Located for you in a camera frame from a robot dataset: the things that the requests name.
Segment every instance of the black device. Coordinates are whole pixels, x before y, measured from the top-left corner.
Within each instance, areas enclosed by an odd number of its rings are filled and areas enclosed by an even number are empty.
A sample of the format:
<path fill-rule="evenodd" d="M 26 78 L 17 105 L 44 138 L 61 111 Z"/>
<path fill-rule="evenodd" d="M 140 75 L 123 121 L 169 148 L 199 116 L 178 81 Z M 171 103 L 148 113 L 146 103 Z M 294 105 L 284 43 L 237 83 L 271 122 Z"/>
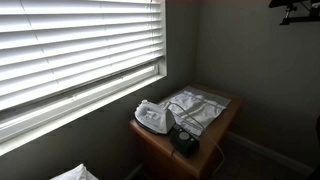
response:
<path fill-rule="evenodd" d="M 173 127 L 170 142 L 185 158 L 192 156 L 200 147 L 199 141 L 179 125 Z"/>
<path fill-rule="evenodd" d="M 310 0 L 311 7 L 308 8 L 303 1 L 306 0 L 271 0 L 269 7 L 279 7 L 287 6 L 286 15 L 283 18 L 280 25 L 289 25 L 293 22 L 315 22 L 320 21 L 319 12 L 320 12 L 320 0 Z M 292 11 L 297 11 L 297 6 L 293 5 L 294 3 L 301 3 L 307 11 L 309 11 L 309 16 L 304 17 L 289 17 Z"/>
<path fill-rule="evenodd" d="M 306 1 L 306 0 L 272 0 L 271 3 L 269 4 L 269 8 L 274 8 L 278 6 L 287 6 L 289 4 L 302 2 L 302 1 Z"/>

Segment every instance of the folded fabric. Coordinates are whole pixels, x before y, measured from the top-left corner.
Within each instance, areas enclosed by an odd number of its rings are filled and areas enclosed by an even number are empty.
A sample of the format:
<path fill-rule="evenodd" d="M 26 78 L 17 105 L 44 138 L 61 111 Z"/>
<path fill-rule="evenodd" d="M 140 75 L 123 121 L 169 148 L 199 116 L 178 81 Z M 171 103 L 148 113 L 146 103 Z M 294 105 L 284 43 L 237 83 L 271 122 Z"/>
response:
<path fill-rule="evenodd" d="M 204 98 L 202 95 L 196 95 L 189 91 L 184 91 L 181 94 L 172 97 L 169 101 L 180 105 L 194 119 L 200 122 L 204 128 L 206 128 L 226 108 L 215 101 Z M 182 119 L 199 126 L 197 122 L 185 114 L 178 106 L 172 104 L 169 106 L 169 109 Z"/>
<path fill-rule="evenodd" d="M 76 168 L 67 171 L 57 177 L 52 178 L 51 180 L 98 180 L 94 177 L 87 168 L 80 164 Z"/>

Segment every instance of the wooden nightstand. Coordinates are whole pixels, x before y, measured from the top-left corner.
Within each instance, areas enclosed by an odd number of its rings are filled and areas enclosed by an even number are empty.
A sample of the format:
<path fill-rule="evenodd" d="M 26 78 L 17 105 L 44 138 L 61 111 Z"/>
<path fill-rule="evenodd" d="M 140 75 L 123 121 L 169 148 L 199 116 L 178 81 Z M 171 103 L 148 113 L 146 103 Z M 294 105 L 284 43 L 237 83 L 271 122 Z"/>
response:
<path fill-rule="evenodd" d="M 208 134 L 219 144 L 240 111 L 243 100 L 204 86 L 192 87 L 231 99 L 227 108 L 207 127 Z M 152 134 L 141 128 L 135 120 L 130 121 L 130 127 L 138 137 L 144 171 L 152 179 L 207 179 L 221 160 L 219 150 L 205 134 L 199 138 L 199 150 L 186 159 L 173 151 L 168 135 Z"/>

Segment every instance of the window blind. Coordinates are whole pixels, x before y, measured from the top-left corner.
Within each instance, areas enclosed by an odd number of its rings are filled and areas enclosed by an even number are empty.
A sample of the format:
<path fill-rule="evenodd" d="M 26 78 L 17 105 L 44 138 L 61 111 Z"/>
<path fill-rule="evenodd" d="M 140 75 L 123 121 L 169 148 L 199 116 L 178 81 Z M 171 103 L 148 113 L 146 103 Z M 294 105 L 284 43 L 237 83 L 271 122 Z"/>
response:
<path fill-rule="evenodd" d="M 162 58 L 162 13 L 150 0 L 1 0 L 0 111 Z"/>

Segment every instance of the window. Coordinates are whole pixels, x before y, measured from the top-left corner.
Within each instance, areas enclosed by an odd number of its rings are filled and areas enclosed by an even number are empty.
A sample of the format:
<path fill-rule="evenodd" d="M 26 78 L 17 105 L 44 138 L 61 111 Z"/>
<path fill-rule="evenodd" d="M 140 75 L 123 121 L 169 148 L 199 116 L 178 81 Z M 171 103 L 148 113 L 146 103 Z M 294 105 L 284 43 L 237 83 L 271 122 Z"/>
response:
<path fill-rule="evenodd" d="M 165 76 L 164 9 L 154 0 L 1 0 L 0 142 Z"/>

